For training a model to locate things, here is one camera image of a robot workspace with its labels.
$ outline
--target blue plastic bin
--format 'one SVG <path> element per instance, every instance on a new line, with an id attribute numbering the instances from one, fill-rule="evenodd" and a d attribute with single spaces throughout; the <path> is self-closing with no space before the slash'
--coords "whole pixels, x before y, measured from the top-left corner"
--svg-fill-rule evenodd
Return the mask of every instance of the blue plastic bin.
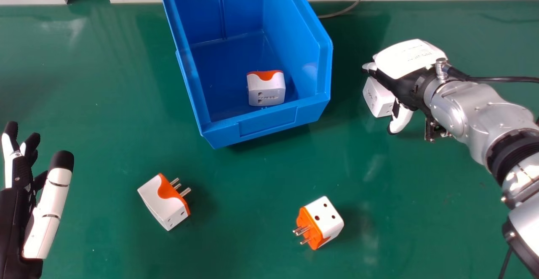
<path id="1" fill-rule="evenodd" d="M 318 120 L 333 45 L 307 0 L 163 0 L 200 134 L 213 148 Z M 283 70 L 285 102 L 248 104 L 246 75 Z"/>

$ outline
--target white robot finger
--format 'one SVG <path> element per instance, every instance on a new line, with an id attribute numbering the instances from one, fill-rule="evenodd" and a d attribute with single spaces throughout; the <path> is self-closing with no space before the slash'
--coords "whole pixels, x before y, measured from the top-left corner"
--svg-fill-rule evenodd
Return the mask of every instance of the white robot finger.
<path id="1" fill-rule="evenodd" d="M 70 152 L 62 150 L 54 154 L 41 199 L 27 225 L 23 257 L 47 258 L 64 211 L 74 163 Z"/>

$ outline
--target green table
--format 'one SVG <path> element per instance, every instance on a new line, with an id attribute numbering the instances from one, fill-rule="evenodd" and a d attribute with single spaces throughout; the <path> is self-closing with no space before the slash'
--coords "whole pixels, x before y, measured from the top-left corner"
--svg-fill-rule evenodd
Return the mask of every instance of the green table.
<path id="1" fill-rule="evenodd" d="M 0 119 L 42 134 L 75 174 L 44 278 L 489 279 L 507 249 L 500 189 L 453 139 L 423 141 L 416 114 L 391 137 L 362 100 L 360 66 L 422 38 L 477 76 L 538 75 L 539 2 L 362 3 L 323 24 L 335 46 L 320 121 L 213 150 L 198 135 L 162 5 L 71 0 L 0 8 Z M 319 13 L 345 4 L 315 4 Z M 539 112 L 537 85 L 496 88 Z M 155 174 L 192 187 L 166 232 L 136 189 Z M 341 235 L 316 252 L 291 230 L 327 195 Z M 507 278 L 529 279 L 512 258 Z"/>

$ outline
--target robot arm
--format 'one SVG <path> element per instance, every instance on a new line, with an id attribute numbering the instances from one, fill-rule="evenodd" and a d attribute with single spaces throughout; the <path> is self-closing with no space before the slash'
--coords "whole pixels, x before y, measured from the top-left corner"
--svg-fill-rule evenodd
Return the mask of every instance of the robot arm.
<path id="1" fill-rule="evenodd" d="M 373 59 L 363 70 L 400 104 L 393 107 L 388 131 L 394 134 L 408 123 L 398 120 L 402 108 L 419 109 L 426 116 L 426 140 L 449 136 L 466 144 L 471 157 L 496 179 L 502 202 L 511 209 L 504 238 L 539 278 L 539 127 L 532 112 L 502 99 L 481 78 L 460 72 L 425 41 L 397 43 Z M 394 122 L 405 123 L 392 129 Z"/>
<path id="2" fill-rule="evenodd" d="M 0 279 L 41 277 L 61 219 L 71 181 L 73 154 L 54 154 L 50 168 L 35 178 L 40 136 L 33 133 L 21 146 L 18 125 L 9 122 L 2 133 L 5 188 L 0 191 Z M 43 189 L 39 204 L 37 191 Z"/>

